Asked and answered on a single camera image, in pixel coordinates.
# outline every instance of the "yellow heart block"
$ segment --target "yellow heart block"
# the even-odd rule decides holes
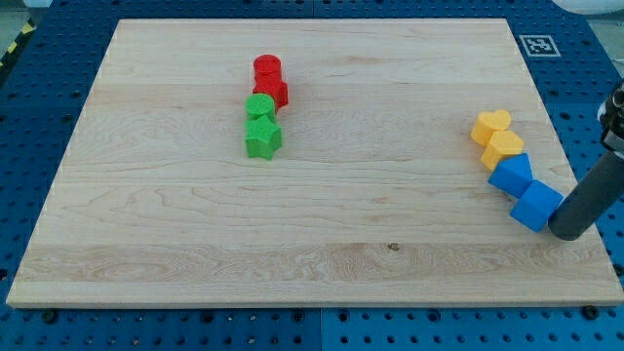
[[[494,132],[504,131],[510,124],[511,114],[509,111],[484,111],[477,117],[477,123],[470,132],[470,137],[480,146],[486,146]]]
[[[487,143],[481,162],[490,171],[494,171],[498,163],[506,158],[523,152],[525,141],[512,131],[496,131]]]

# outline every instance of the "red block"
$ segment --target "red block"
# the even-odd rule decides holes
[[[289,86],[277,79],[256,79],[253,93],[265,93],[275,100],[275,112],[289,104]]]
[[[262,78],[282,80],[282,63],[273,55],[261,55],[253,61],[255,81]]]

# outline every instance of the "blue cube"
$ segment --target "blue cube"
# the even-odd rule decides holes
[[[534,232],[540,231],[564,196],[539,180],[534,180],[511,211],[511,216]]]
[[[533,172],[526,153],[508,158],[498,163],[489,178],[489,183],[521,198],[533,181]]]

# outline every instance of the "green block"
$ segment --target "green block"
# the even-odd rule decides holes
[[[245,110],[250,120],[267,116],[271,122],[275,123],[275,100],[268,94],[252,94],[245,101]]]
[[[282,147],[282,128],[264,115],[245,123],[245,145],[249,157],[271,160],[273,153]]]

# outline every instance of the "wood grain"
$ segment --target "wood grain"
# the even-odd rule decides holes
[[[284,65],[284,147],[249,159],[254,57]],[[562,242],[488,185],[477,114],[575,181],[501,19],[122,20],[8,302],[14,307],[622,302],[595,227]]]

